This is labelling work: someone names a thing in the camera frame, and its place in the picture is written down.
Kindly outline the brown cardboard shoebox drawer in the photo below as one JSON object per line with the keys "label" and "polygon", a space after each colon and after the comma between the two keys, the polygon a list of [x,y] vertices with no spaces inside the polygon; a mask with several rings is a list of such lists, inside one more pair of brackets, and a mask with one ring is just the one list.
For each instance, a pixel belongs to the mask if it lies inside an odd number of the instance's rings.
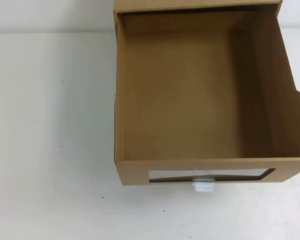
{"label": "brown cardboard shoebox drawer", "polygon": [[300,92],[278,13],[114,9],[114,163],[124,186],[300,173]]}

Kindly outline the white drawer handle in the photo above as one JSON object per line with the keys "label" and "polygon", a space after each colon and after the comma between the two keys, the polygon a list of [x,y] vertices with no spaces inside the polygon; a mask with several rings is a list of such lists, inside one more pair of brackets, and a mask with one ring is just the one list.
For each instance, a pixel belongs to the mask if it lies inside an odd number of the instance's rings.
{"label": "white drawer handle", "polygon": [[214,191],[215,180],[213,178],[195,178],[192,186],[198,193],[210,193]]}

